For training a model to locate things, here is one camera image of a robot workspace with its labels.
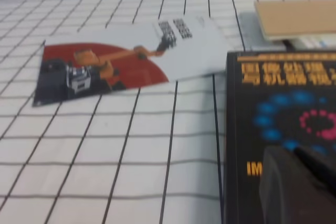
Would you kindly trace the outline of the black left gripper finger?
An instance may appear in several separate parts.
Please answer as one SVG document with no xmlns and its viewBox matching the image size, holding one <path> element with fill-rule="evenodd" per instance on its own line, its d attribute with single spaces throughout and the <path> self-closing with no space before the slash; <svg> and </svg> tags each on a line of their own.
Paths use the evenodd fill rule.
<svg viewBox="0 0 336 224">
<path fill-rule="evenodd" d="M 310 147 L 264 151 L 259 197 L 264 223 L 335 223 L 335 157 Z"/>
</svg>

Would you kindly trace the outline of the white robot arm book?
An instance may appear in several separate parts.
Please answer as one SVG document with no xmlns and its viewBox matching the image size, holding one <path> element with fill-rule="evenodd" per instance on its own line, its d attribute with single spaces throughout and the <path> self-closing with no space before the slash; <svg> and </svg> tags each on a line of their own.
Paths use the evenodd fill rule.
<svg viewBox="0 0 336 224">
<path fill-rule="evenodd" d="M 263 223 L 268 147 L 335 158 L 335 53 L 234 51 L 203 17 L 47 39 L 52 104 L 45 223 Z"/>
</svg>

